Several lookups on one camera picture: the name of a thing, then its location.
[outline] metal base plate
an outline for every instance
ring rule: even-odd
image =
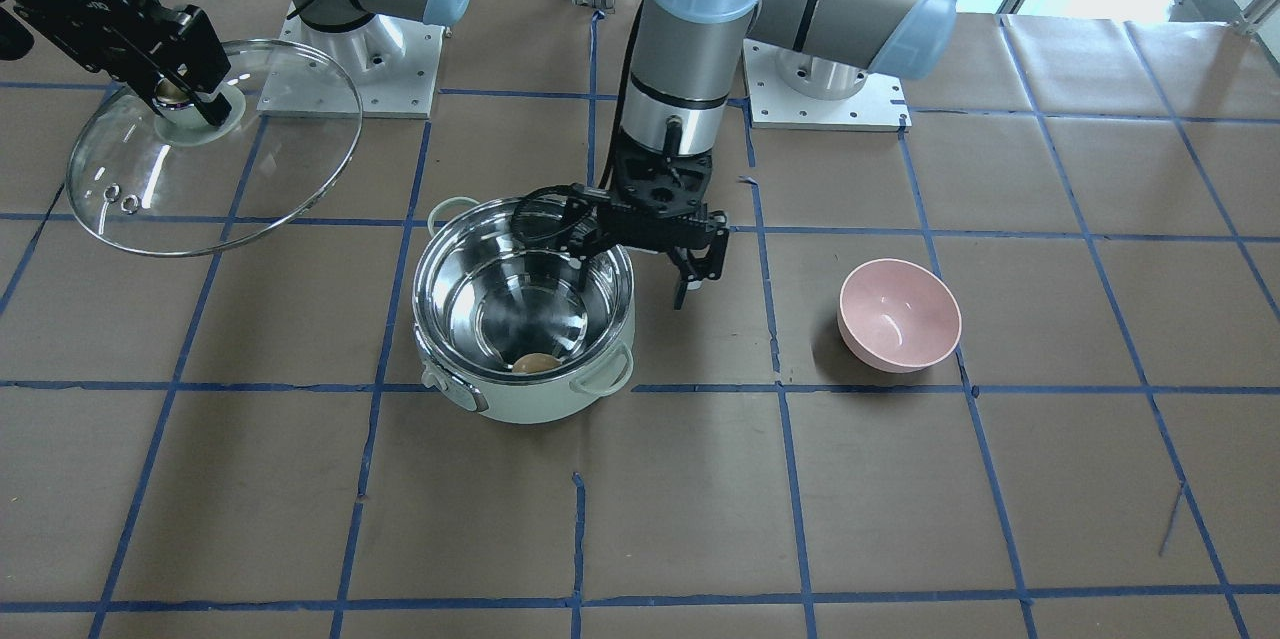
[[[818,100],[792,90],[778,76],[780,47],[742,42],[751,123],[773,129],[896,132],[910,127],[902,85],[893,77],[868,74],[863,88],[846,100]]]
[[[389,15],[404,37],[404,55],[381,61],[371,70],[347,70],[356,88],[366,117],[388,119],[430,119],[435,100],[435,78],[440,68],[440,50],[444,46],[444,28],[429,27],[420,20],[399,19]],[[302,20],[288,19],[280,29],[287,42],[303,41]],[[270,91],[270,83],[264,92]],[[315,111],[316,97],[301,93],[274,97],[271,111],[279,114],[310,114]]]

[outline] robotic arm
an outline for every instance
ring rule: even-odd
[[[170,10],[156,0],[15,0],[14,13],[86,70],[105,70],[160,114],[189,97],[207,124],[230,111],[218,86],[230,69],[221,42],[197,6]],[[0,59],[20,59],[31,33],[0,9]]]
[[[375,15],[452,26],[470,0],[294,0],[310,37],[340,37]],[[17,0],[15,13],[87,70],[128,83],[156,114],[189,99],[211,127],[227,120],[218,92],[229,69],[197,6],[156,0]],[[622,245],[667,255],[685,291],[719,279],[728,218],[703,201],[712,149],[742,38],[905,78],[923,77],[942,54],[955,0],[644,0],[636,14],[602,188],[548,187],[566,197],[561,231],[547,241],[588,261]],[[394,36],[384,37],[396,44]],[[0,59],[29,51],[26,29],[0,10]],[[335,54],[340,42],[320,49]],[[380,56],[353,47],[361,61]],[[339,63],[352,70],[352,61]],[[367,70],[393,69],[388,65]],[[594,216],[590,232],[572,232]]]
[[[644,0],[605,188],[549,188],[567,196],[558,236],[571,238],[557,248],[581,261],[616,245],[666,254],[678,271],[680,309],[687,289],[723,270],[728,219],[709,211],[703,197],[742,38],[919,78],[942,55],[954,26],[955,0]],[[596,229],[570,234],[593,213]]]

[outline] pink bowl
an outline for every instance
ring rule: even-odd
[[[960,306],[941,279],[900,259],[851,270],[840,288],[840,334],[881,371],[933,366],[960,343]]]

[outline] pot lid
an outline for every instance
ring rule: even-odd
[[[361,106],[337,61],[274,38],[223,47],[221,127],[180,92],[157,91],[157,117],[122,88],[81,131],[67,192],[91,234],[147,256],[218,252],[297,218],[347,166]]]

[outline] pot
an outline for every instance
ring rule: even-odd
[[[580,287],[581,263],[538,241],[558,228],[564,204],[525,201],[516,233],[521,202],[453,197],[430,211],[431,241],[413,275],[413,336],[422,384],[481,416],[538,424],[631,379],[634,274],[626,250],[613,247],[588,263]],[[470,209],[436,233],[435,219],[458,206]],[[572,232],[593,228],[585,219]],[[539,359],[549,369],[513,371]]]

